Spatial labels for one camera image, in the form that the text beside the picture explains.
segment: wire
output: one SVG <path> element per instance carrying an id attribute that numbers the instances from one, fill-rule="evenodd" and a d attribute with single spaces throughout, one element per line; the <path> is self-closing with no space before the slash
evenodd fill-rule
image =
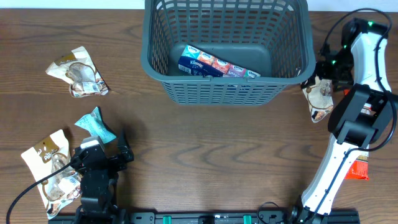
<path id="1" fill-rule="evenodd" d="M 262 205 L 260 205 L 259 208 L 257 209 L 257 218 L 258 218 L 263 224 L 269 224 L 269 223 L 266 223 L 266 222 L 260 217 L 260 215 L 259 215 L 260 209 L 261 209 L 263 206 L 269 205 L 269 204 L 275 205 L 277 208 L 279 208 L 279 206 L 278 206 L 275 202 L 264 202 Z"/>
<path id="2" fill-rule="evenodd" d="M 392 109 L 392 127 L 391 127 L 391 130 L 390 130 L 389 134 L 387 135 L 387 137 L 385 138 L 385 140 L 383 140 L 383 142 L 380 143 L 380 145 L 378 145 L 378 146 L 376 146 L 376 147 L 374 147 L 374 148 L 370 148 L 370 149 L 364 149 L 364 148 L 358 147 L 358 148 L 350 149 L 350 150 L 348 150 L 347 152 L 345 152 L 345 156 L 344 156 L 344 158 L 343 158 L 341 164 L 339 165 L 339 167 L 338 167 L 338 169 L 337 169 L 335 175 L 333 176 L 333 178 L 332 178 L 332 180 L 331 180 L 331 182 L 330 182 L 329 187 L 325 190 L 325 194 L 323 195 L 323 197 L 322 197 L 320 203 L 318 204 L 316 210 L 314 211 L 314 213 L 313 213 L 311 219 L 314 219 L 314 218 L 315 218 L 315 215 L 318 213 L 320 207 L 322 206 L 322 203 L 325 201 L 327 195 L 329 194 L 329 191 L 330 191 L 330 189 L 332 188 L 333 184 L 335 183 L 335 181 L 336 181 L 336 179 L 337 179 L 337 176 L 338 176 L 338 174 L 340 173 L 340 171 L 341 171 L 341 169 L 342 169 L 342 167 L 343 167 L 345 161 L 347 160 L 349 154 L 350 154 L 351 152 L 353 152 L 353 151 L 374 152 L 374 151 L 376 151 L 376 150 L 381 149 L 382 147 L 384 147 L 384 146 L 391 140 L 391 138 L 392 138 L 392 136 L 394 135 L 394 132 L 395 132 L 395 130 L 396 130 L 396 125 L 397 125 L 397 111 L 396 111 L 396 106 L 395 106 L 394 100 L 392 99 L 392 96 L 391 96 L 392 93 L 391 93 L 390 91 L 387 91 L 386 88 L 385 88 L 385 87 L 383 86 L 383 84 L 381 83 L 380 71 L 379 71 L 379 48 L 380 48 L 380 43 L 381 43 L 381 41 L 382 41 L 384 38 L 387 37 L 389 31 L 391 30 L 391 27 L 392 27 L 392 20 L 391 20 L 391 18 L 390 18 L 386 13 L 384 13 L 384 12 L 382 12 L 382 11 L 380 11 L 380 10 L 377 10 L 377 9 L 372 9 L 372 8 L 362 8 L 362 9 L 357 9 L 357 10 L 351 11 L 351 12 L 347 13 L 345 16 L 343 16 L 342 18 L 340 18 L 340 19 L 335 23 L 335 25 L 333 25 L 333 27 L 330 29 L 328 35 L 327 35 L 326 38 L 325 38 L 325 41 L 324 41 L 324 43 L 323 43 L 322 49 L 324 49 L 324 47 L 327 45 L 327 40 L 328 40 L 328 38 L 329 38 L 331 32 L 333 31 L 333 29 L 334 29 L 343 19 L 345 19 L 346 17 L 348 17 L 349 15 L 351 15 L 351 14 L 353 14 L 353 13 L 355 13 L 355 12 L 363 11 L 363 10 L 369 10 L 369 11 L 378 12 L 378 13 L 382 14 L 382 15 L 388 20 L 388 22 L 389 22 L 389 25 L 388 25 L 387 30 L 385 31 L 385 33 L 383 33 L 383 35 L 381 35 L 381 37 L 379 38 L 379 40 L 378 40 L 378 42 L 377 42 L 377 44 L 376 44 L 376 48 L 375 48 L 375 51 L 374 51 L 374 63 L 375 63 L 375 69 L 376 69 L 376 81 L 377 81 L 377 84 L 380 86 L 381 90 L 383 91 L 384 95 L 386 96 L 386 98 L 388 99 L 388 101 L 389 101 L 389 103 L 390 103 L 390 105 L 391 105 L 391 109 Z"/>
<path id="3" fill-rule="evenodd" d="M 28 191 L 30 191 L 31 189 L 33 189 L 33 188 L 36 187 L 37 185 L 41 184 L 43 181 L 45 181 L 45 180 L 47 180 L 47 179 L 49 179 L 49 178 L 51 178 L 51 177 L 53 177 L 53 176 L 55 176 L 55 175 L 61 173 L 63 170 L 65 170 L 66 168 L 68 168 L 71 164 L 72 164 L 72 162 L 69 162 L 68 164 L 66 164 L 66 165 L 65 165 L 64 167 L 62 167 L 61 169 L 59 169 L 59 170 L 55 171 L 54 173 L 52 173 L 52 174 L 50 174 L 50 175 L 44 177 L 43 179 L 37 181 L 36 183 L 30 185 L 30 186 L 29 186 L 28 188 L 26 188 L 22 193 L 20 193 L 20 194 L 18 195 L 18 197 L 15 198 L 15 200 L 12 202 L 12 204 L 11 204 L 10 207 L 8 208 L 7 217 L 6 217 L 6 223 L 7 223 L 7 224 L 10 224 L 10 217 L 11 217 L 12 209 L 14 208 L 14 206 L 16 205 L 16 203 L 19 201 L 19 199 L 21 199 Z"/>

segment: black cable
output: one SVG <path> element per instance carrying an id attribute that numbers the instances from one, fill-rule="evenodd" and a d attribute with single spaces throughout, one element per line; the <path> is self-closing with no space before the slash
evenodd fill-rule
<path id="1" fill-rule="evenodd" d="M 323 195 L 323 197 L 322 197 L 320 203 L 318 204 L 317 209 L 314 211 L 314 213 L 313 213 L 311 219 L 314 219 L 314 218 L 315 218 L 315 215 L 318 213 L 320 207 L 322 206 L 322 203 L 325 201 L 327 195 L 329 194 L 329 191 L 330 191 L 330 189 L 332 188 L 333 184 L 335 183 L 335 181 L 336 181 L 336 179 L 337 179 L 337 176 L 338 176 L 338 174 L 340 173 L 341 168 L 343 167 L 343 165 L 344 165 L 345 161 L 347 160 L 349 154 L 350 154 L 351 152 L 353 152 L 353 151 L 374 152 L 374 151 L 376 151 L 376 150 L 381 149 L 383 146 L 385 146 L 385 145 L 391 140 L 392 136 L 394 135 L 395 129 L 396 129 L 396 124 L 397 124 L 397 111 L 396 111 L 396 106 L 395 106 L 394 100 L 392 99 L 392 96 L 391 96 L 392 93 L 391 93 L 390 91 L 387 91 L 386 88 L 385 88 L 385 87 L 383 86 L 383 84 L 381 83 L 380 71 L 379 71 L 379 48 L 380 48 L 380 43 L 381 43 L 381 41 L 387 36 L 387 34 L 389 33 L 389 31 L 391 30 L 391 27 L 392 27 L 392 20 L 391 20 L 391 18 L 390 18 L 386 13 L 384 13 L 384 12 L 382 12 L 382 11 L 380 11 L 380 10 L 371 9 L 371 8 L 362 8 L 362 9 L 357 9 L 357 10 L 354 10 L 354 11 L 352 11 L 352 12 L 349 12 L 349 13 L 347 13 L 345 16 L 343 16 L 341 19 L 339 19 L 339 20 L 335 23 L 335 25 L 333 25 L 333 27 L 330 29 L 328 35 L 327 35 L 326 38 L 325 38 L 325 41 L 324 41 L 324 43 L 323 43 L 322 49 L 324 49 L 324 47 L 327 45 L 327 40 L 328 40 L 328 38 L 329 38 L 331 32 L 333 31 L 333 29 L 334 29 L 343 19 L 345 19 L 346 17 L 348 17 L 349 15 L 351 15 L 351 14 L 353 14 L 353 13 L 355 13 L 355 12 L 363 11 L 363 10 L 369 10 L 369 11 L 378 12 L 378 13 L 382 14 L 382 15 L 389 21 L 389 26 L 388 26 L 387 30 L 385 31 L 385 33 L 383 33 L 383 35 L 381 35 L 380 39 L 378 40 L 378 42 L 377 42 L 377 44 L 376 44 L 376 48 L 375 48 L 375 51 L 374 51 L 374 52 L 375 52 L 375 53 L 374 53 L 374 61 L 375 61 L 374 63 L 375 63 L 375 69 L 376 69 L 376 81 L 377 81 L 377 84 L 380 86 L 380 88 L 382 89 L 384 95 L 386 96 L 386 98 L 388 99 L 388 101 L 389 101 L 389 103 L 390 103 L 390 105 L 391 105 L 391 109 L 392 109 L 392 127 L 391 127 L 391 130 L 390 130 L 388 136 L 385 138 L 385 140 L 383 140 L 382 143 L 380 143 L 380 145 L 378 145 L 378 146 L 376 146 L 376 147 L 374 147 L 374 148 L 370 148 L 370 149 L 363 149 L 363 148 L 361 148 L 361 147 L 358 147 L 358 148 L 356 148 L 356 149 L 350 149 L 350 150 L 348 150 L 347 152 L 345 152 L 345 156 L 344 156 L 344 158 L 343 158 L 341 164 L 339 165 L 339 167 L 338 167 L 338 169 L 337 169 L 335 175 L 333 176 L 333 179 L 331 180 L 329 187 L 325 190 L 325 194 Z"/>
<path id="2" fill-rule="evenodd" d="M 266 223 L 266 222 L 260 217 L 259 213 L 260 213 L 260 209 L 261 209 L 263 206 L 268 205 L 268 204 L 275 205 L 277 208 L 279 208 L 279 206 L 278 206 L 275 202 L 264 202 L 262 205 L 260 205 L 259 208 L 257 209 L 257 218 L 258 218 L 263 224 L 269 224 L 269 223 Z"/>
<path id="3" fill-rule="evenodd" d="M 18 195 L 18 197 L 15 198 L 15 200 L 12 202 L 12 204 L 11 204 L 10 207 L 8 208 L 7 217 L 6 217 L 6 223 L 7 223 L 7 224 L 10 224 L 10 217 L 11 217 L 12 209 L 14 208 L 15 204 L 19 201 L 19 199 L 21 199 L 28 191 L 30 191 L 31 189 L 33 189 L 33 188 L 36 187 L 37 185 L 41 184 L 43 181 L 45 181 L 45 180 L 47 180 L 47 179 L 49 179 L 49 178 L 51 178 L 51 177 L 53 177 L 53 176 L 55 176 L 55 175 L 61 173 L 63 170 L 65 170 L 66 168 L 68 168 L 71 164 L 72 164 L 72 162 L 69 162 L 67 165 L 65 165 L 65 166 L 62 167 L 61 169 L 59 169 L 59 170 L 55 171 L 54 173 L 52 173 L 52 174 L 50 174 L 50 175 L 44 177 L 43 179 L 37 181 L 36 183 L 30 185 L 30 186 L 29 186 L 28 188 L 26 188 L 22 193 L 20 193 L 20 194 Z"/>

